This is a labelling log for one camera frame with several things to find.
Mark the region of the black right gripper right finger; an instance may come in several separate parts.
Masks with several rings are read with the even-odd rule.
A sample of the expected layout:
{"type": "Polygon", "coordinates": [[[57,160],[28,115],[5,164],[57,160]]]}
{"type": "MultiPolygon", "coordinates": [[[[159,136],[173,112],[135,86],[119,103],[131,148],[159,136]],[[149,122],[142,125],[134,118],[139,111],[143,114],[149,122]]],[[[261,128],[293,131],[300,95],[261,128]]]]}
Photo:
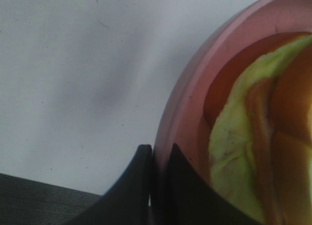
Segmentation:
{"type": "Polygon", "coordinates": [[[256,225],[221,198],[174,144],[164,172],[152,155],[151,206],[157,225],[256,225]]]}

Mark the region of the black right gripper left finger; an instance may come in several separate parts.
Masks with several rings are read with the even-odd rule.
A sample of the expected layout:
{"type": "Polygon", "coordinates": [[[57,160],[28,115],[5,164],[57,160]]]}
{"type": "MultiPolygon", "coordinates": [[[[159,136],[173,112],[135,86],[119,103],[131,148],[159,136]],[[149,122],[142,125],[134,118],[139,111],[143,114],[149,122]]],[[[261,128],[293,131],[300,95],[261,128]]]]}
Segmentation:
{"type": "Polygon", "coordinates": [[[122,176],[100,199],[68,225],[146,225],[152,147],[138,146],[122,176]]]}

